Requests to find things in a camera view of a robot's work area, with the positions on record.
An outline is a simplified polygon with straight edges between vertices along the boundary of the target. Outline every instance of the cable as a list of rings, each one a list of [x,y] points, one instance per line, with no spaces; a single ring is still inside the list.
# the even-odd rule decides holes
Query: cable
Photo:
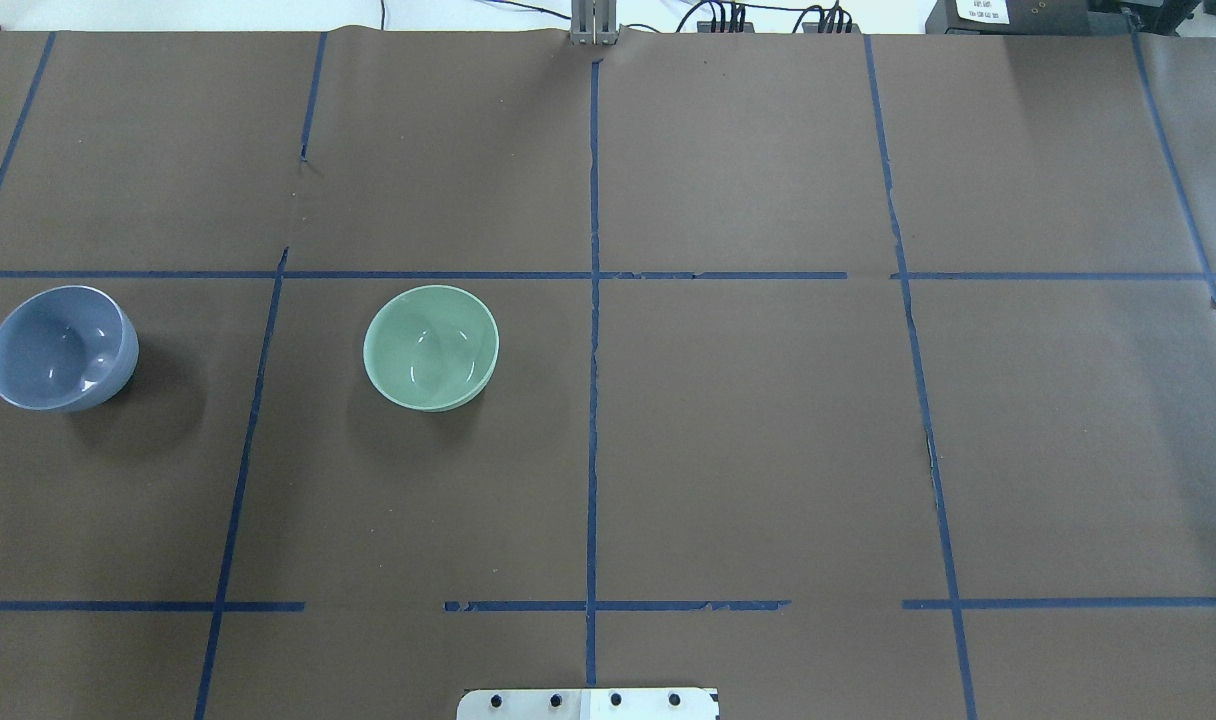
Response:
[[[717,2],[717,0],[700,0],[697,5],[692,5],[689,12],[683,13],[683,18],[680,19],[680,26],[675,28],[675,32],[685,32],[685,23],[692,17],[692,13],[698,12],[698,9],[703,5],[710,5],[710,29],[714,29],[714,10],[719,9],[719,27],[725,27],[728,23],[726,15],[724,15],[724,4]]]
[[[817,32],[829,33],[829,35],[852,32],[852,15],[840,6],[840,0],[835,0],[835,4],[831,5],[829,12],[823,15],[822,19],[824,21],[823,27],[818,27]]]
[[[794,35],[794,33],[799,32],[800,27],[804,27],[804,18],[807,17],[807,13],[812,13],[814,10],[817,10],[817,15],[820,15],[820,17],[817,19],[818,24],[826,22],[826,9],[822,9],[822,6],[820,6],[820,5],[809,5],[807,9],[805,9],[803,13],[799,13],[799,19],[795,19],[795,27],[790,29],[790,34],[792,35]]]
[[[489,5],[513,5],[517,9],[531,10],[535,13],[553,15],[557,18],[572,19],[568,15],[557,13],[552,9],[540,9],[536,5],[525,5],[523,2],[516,2],[516,0],[475,0],[475,2],[488,2]]]
[[[782,13],[799,13],[804,9],[782,9],[781,5],[754,5],[750,2],[739,2],[743,9],[755,9],[755,10],[781,10]]]

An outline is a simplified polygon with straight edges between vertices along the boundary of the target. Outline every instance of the label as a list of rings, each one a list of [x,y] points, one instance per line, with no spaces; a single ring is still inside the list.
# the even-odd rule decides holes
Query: label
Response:
[[[1007,0],[955,0],[955,9],[961,18],[974,23],[1009,24]]]

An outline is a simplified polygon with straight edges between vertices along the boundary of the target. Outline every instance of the green bowl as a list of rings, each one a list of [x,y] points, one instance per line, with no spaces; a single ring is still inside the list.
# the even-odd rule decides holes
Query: green bowl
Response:
[[[428,285],[378,310],[364,337],[364,369],[390,403],[426,414],[461,407],[497,367],[497,320],[477,297]]]

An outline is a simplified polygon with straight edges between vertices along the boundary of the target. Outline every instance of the blue tape line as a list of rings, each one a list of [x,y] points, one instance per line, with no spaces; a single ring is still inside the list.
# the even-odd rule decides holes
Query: blue tape line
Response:
[[[212,612],[212,602],[0,600],[0,612]],[[226,612],[305,612],[305,602],[229,602]]]
[[[589,281],[590,272],[472,272],[472,270],[292,270],[286,279],[422,279],[422,281]]]
[[[0,612],[212,612],[212,602],[0,600]]]
[[[261,388],[266,384],[266,360],[270,358],[270,339],[275,334],[275,319],[278,315],[278,296],[285,287],[285,265],[288,264],[288,249],[278,257],[275,269],[275,287],[270,293],[270,310],[266,313],[266,333],[261,337],[261,355],[257,359],[257,382],[252,387],[252,406],[248,410],[248,428],[243,433],[243,454],[240,457],[240,477],[233,484],[233,501],[230,506],[230,524],[225,531],[225,550],[221,552],[221,574],[216,583],[216,597],[212,601],[212,624],[209,642],[204,652],[204,671],[199,675],[199,692],[195,702],[195,720],[204,719],[207,694],[212,685],[212,664],[216,659],[216,646],[221,637],[221,615],[225,612],[225,594],[230,584],[230,566],[233,564],[233,541],[240,533],[240,514],[243,511],[243,491],[248,484],[248,462],[252,456],[252,437],[257,433],[257,415],[261,411]]]
[[[599,62],[590,64],[590,449],[586,468],[586,687],[595,687],[599,546]]]
[[[578,270],[289,270],[285,279],[422,279],[422,281],[589,281]],[[274,279],[271,270],[0,270],[0,279]],[[601,272],[599,281],[841,281],[846,272]]]
[[[788,600],[603,600],[603,612],[777,612],[784,609]]]
[[[310,78],[306,119],[302,123],[302,163],[306,161],[306,146],[310,146],[310,125],[315,123],[315,100],[319,97],[319,77],[323,72],[323,47],[326,46],[328,46],[328,32],[321,32],[319,33],[319,47],[315,50],[315,74]]]
[[[908,272],[913,281],[1203,281],[1200,272]],[[888,275],[897,281],[901,272]]]
[[[221,612],[305,612],[305,602],[227,602]]]
[[[682,270],[644,270],[644,272],[603,272],[606,281],[846,281],[846,272],[682,272]]]
[[[941,486],[941,469],[938,467],[938,438],[933,432],[931,407],[928,405],[928,383],[924,379],[923,356],[919,353],[919,332],[914,328],[914,308],[910,297],[910,270],[901,240],[901,223],[893,203],[893,163],[888,158],[888,140],[883,126],[883,106],[879,102],[879,81],[874,67],[874,46],[869,35],[865,40],[865,68],[869,77],[869,101],[874,108],[874,129],[879,139],[879,161],[883,167],[883,190],[888,202],[888,221],[893,225],[893,237],[897,252],[897,272],[901,283],[901,302],[906,314],[906,332],[910,334],[910,356],[914,361],[914,387],[919,392],[919,415],[923,418],[924,438],[928,443],[928,465],[931,469],[933,495],[938,501],[938,535],[941,538],[941,556],[946,566],[946,589],[955,603],[951,618],[955,620],[955,653],[959,657],[959,681],[964,690],[964,708],[969,720],[976,720],[976,701],[973,694],[973,670],[968,660],[968,639],[964,635],[964,612],[959,608],[959,580],[955,574],[955,551],[950,541],[950,521],[946,516],[946,493]]]
[[[777,612],[784,609],[788,600],[599,600],[595,612]],[[445,602],[444,612],[582,612],[586,603],[580,600],[484,600]]]
[[[9,175],[9,165],[13,164],[13,153],[17,152],[17,142],[22,140],[22,128],[26,126],[26,118],[30,114],[30,106],[35,103],[35,95],[40,90],[40,80],[44,78],[44,69],[47,68],[49,56],[52,55],[52,44],[56,41],[56,33],[50,32],[44,43],[44,54],[40,55],[40,64],[35,68],[35,77],[30,79],[30,88],[22,102],[22,111],[17,114],[17,124],[13,126],[13,136],[9,139],[9,148],[4,151],[4,161],[0,163],[0,191],[4,190],[4,179]]]
[[[272,279],[268,270],[0,270],[0,279]]]
[[[1155,135],[1160,141],[1160,150],[1164,151],[1164,163],[1167,165],[1169,176],[1172,179],[1172,189],[1181,204],[1181,215],[1186,219],[1186,227],[1190,232],[1190,242],[1194,244],[1194,254],[1199,258],[1199,268],[1203,277],[1207,281],[1207,293],[1216,305],[1216,279],[1212,275],[1212,265],[1207,263],[1207,252],[1203,249],[1203,237],[1199,236],[1199,227],[1194,223],[1194,214],[1190,210],[1190,201],[1186,193],[1186,185],[1181,182],[1181,173],[1176,169],[1176,161],[1172,159],[1172,147],[1169,145],[1167,134],[1164,131],[1164,122],[1160,119],[1160,109],[1155,105],[1155,94],[1152,91],[1152,77],[1145,68],[1145,58],[1142,54],[1142,41],[1133,28],[1133,56],[1137,60],[1137,73],[1142,79],[1142,95],[1145,96],[1145,108],[1152,113],[1152,123],[1155,124]]]
[[[902,611],[950,611],[950,600],[905,600]],[[1216,607],[1216,597],[992,597],[961,600],[964,611],[1077,611],[1120,607]]]
[[[585,612],[586,603],[580,600],[483,600],[445,602],[444,612]]]

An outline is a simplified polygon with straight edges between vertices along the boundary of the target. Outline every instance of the table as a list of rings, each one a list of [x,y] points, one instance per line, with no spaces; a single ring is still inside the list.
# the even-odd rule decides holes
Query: table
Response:
[[[1216,41],[0,35],[0,718],[1216,718]],[[449,282],[483,396],[381,398]]]

